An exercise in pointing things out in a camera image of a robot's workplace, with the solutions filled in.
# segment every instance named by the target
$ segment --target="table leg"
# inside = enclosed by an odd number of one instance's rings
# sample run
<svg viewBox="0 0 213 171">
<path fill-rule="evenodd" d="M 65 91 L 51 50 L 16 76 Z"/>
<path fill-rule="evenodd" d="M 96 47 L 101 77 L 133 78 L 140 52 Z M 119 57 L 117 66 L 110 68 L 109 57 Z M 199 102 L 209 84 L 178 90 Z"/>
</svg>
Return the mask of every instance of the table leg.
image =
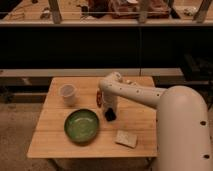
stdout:
<svg viewBox="0 0 213 171">
<path fill-rule="evenodd" d="M 151 157 L 151 158 L 146 158 L 146 161 L 148 162 L 148 164 L 145 166 L 145 168 L 147 169 L 147 170 L 150 170 L 150 171 L 152 171 L 152 166 L 153 166 L 153 164 L 154 164 L 154 162 L 156 161 L 156 158 L 155 157 Z"/>
<path fill-rule="evenodd" d="M 56 171 L 64 171 L 64 169 L 60 167 L 54 159 L 47 159 L 47 161 L 55 168 Z"/>
</svg>

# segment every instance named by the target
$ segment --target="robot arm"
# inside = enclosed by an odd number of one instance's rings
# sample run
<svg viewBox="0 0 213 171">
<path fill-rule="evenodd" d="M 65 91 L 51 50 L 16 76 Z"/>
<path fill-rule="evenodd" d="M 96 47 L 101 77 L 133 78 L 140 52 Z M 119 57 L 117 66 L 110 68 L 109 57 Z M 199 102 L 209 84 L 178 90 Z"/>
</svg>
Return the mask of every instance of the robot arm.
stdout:
<svg viewBox="0 0 213 171">
<path fill-rule="evenodd" d="M 117 72 L 102 79 L 99 88 L 107 103 L 121 96 L 157 110 L 159 171 L 213 170 L 207 106 L 195 90 L 128 85 Z"/>
</svg>

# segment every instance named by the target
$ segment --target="paper cup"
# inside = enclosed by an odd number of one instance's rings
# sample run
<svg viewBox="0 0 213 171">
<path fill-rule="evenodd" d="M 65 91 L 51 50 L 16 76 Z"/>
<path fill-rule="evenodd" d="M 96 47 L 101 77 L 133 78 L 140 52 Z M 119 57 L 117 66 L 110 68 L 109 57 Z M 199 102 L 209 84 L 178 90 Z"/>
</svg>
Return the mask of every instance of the paper cup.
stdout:
<svg viewBox="0 0 213 171">
<path fill-rule="evenodd" d="M 73 106 L 76 102 L 76 88 L 72 84 L 65 84 L 59 88 L 59 95 L 67 106 Z"/>
</svg>

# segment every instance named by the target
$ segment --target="floor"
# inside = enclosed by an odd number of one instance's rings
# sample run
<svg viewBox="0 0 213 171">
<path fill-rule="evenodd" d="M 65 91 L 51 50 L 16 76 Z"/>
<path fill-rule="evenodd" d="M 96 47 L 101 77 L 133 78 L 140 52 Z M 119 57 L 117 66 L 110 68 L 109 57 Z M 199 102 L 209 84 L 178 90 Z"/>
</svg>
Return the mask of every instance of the floor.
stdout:
<svg viewBox="0 0 213 171">
<path fill-rule="evenodd" d="M 45 159 L 26 157 L 41 108 L 42 103 L 0 103 L 0 171 L 55 170 Z M 213 135 L 213 108 L 209 112 L 209 119 Z M 71 168 L 72 171 L 143 171 L 146 164 L 146 160 L 142 158 L 75 159 L 57 162 L 65 169 Z"/>
</svg>

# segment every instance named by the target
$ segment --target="table top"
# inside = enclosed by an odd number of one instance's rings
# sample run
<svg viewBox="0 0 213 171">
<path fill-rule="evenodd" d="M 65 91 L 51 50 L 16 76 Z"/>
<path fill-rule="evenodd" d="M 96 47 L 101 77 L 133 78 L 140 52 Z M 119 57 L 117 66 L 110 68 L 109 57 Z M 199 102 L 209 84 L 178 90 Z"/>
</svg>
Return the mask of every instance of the table top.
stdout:
<svg viewBox="0 0 213 171">
<path fill-rule="evenodd" d="M 117 119 L 107 122 L 96 104 L 98 82 L 102 77 L 53 78 L 40 114 L 27 156 L 30 158 L 104 158 L 104 157 L 154 157 L 156 149 L 156 113 L 154 109 L 118 97 Z M 143 86 L 154 86 L 151 77 L 124 77 Z M 58 95 L 63 84 L 77 88 L 77 101 L 73 107 L 64 104 Z M 96 112 L 100 131 L 88 145 L 71 142 L 64 132 L 66 117 L 74 110 L 87 108 Z M 136 148 L 115 143 L 118 130 L 138 136 Z"/>
</svg>

